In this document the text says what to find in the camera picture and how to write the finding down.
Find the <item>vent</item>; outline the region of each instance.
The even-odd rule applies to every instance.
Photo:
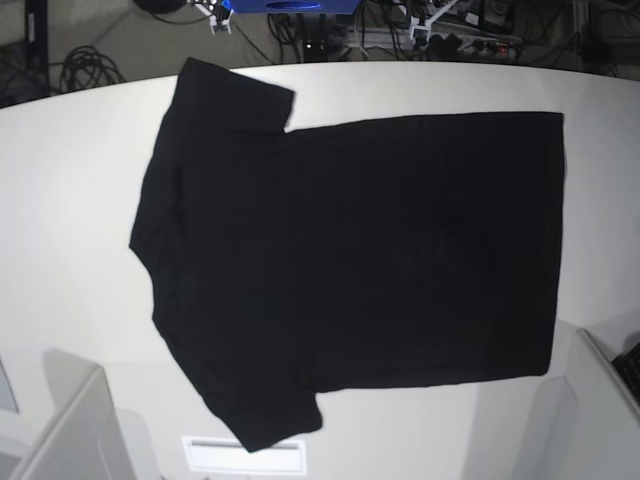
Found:
[[[192,471],[238,475],[307,474],[303,440],[285,440],[255,453],[248,453],[234,439],[182,437],[182,441]]]

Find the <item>black t-shirt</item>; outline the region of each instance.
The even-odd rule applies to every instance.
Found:
[[[144,179],[131,248],[208,408],[255,451],[320,428],[318,392],[544,374],[562,115],[284,133],[293,97],[187,61]]]

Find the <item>t-shirt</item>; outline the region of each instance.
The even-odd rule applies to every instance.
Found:
[[[544,374],[563,116],[285,133],[293,100],[188,60],[144,178],[131,248],[211,412],[256,451],[321,428],[319,392]]]

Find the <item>white panel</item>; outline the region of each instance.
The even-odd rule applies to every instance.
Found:
[[[243,475],[306,475],[302,440],[287,440],[259,452],[248,453],[231,439],[183,437],[189,466],[194,471]]]

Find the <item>white table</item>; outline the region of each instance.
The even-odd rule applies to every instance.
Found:
[[[297,92],[290,129],[409,114],[564,112],[558,317],[577,326],[640,318],[640,83],[442,63],[240,73]],[[127,248],[174,86],[162,78],[0,111],[0,357],[21,407],[19,416],[0,413],[0,435],[29,442],[51,415],[42,354],[55,347],[105,365],[116,406],[144,418],[160,470],[182,480],[203,476],[189,474],[180,436],[229,433],[157,334],[149,278]],[[559,325],[551,376],[564,369],[569,338]],[[320,396],[325,427],[306,437],[310,478],[508,479],[539,382]]]

